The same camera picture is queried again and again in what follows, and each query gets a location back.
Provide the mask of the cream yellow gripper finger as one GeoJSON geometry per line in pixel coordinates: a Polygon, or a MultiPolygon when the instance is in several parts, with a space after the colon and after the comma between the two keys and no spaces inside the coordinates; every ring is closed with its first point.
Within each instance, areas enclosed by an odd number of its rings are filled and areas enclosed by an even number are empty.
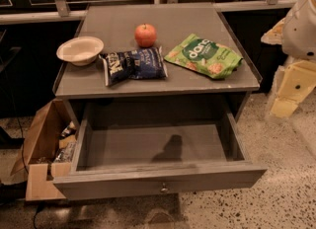
{"type": "Polygon", "coordinates": [[[309,94],[316,88],[316,62],[298,60],[283,71],[271,114],[290,117],[309,94]]]}

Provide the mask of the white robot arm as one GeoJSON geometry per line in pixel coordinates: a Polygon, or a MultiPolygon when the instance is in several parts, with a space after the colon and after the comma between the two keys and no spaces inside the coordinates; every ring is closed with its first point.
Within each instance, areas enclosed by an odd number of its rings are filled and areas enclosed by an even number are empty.
{"type": "Polygon", "coordinates": [[[289,117],[316,87],[316,0],[298,0],[289,10],[281,46],[293,62],[283,71],[271,114],[289,117]]]}

